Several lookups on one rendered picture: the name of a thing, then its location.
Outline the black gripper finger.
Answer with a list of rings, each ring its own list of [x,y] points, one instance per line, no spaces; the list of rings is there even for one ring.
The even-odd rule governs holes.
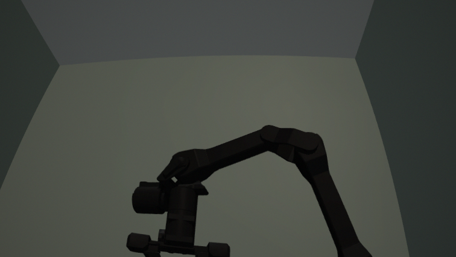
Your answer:
[[[161,257],[160,253],[144,251],[145,257]]]

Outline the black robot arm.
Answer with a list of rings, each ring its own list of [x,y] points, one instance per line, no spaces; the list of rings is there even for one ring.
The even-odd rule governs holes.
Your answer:
[[[332,180],[323,139],[296,128],[266,125],[212,148],[179,151],[157,177],[159,182],[139,183],[131,199],[133,209],[138,214],[164,214],[172,209],[197,214],[198,195],[209,195],[201,182],[220,168],[266,151],[296,164],[311,184],[338,257],[372,257],[360,243]]]

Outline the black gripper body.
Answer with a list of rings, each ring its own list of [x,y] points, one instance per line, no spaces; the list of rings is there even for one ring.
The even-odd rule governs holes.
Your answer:
[[[172,209],[167,213],[164,242],[152,241],[146,234],[130,233],[127,238],[129,251],[136,253],[171,252],[195,255],[195,257],[230,257],[227,243],[208,243],[195,246],[196,214],[186,210]]]

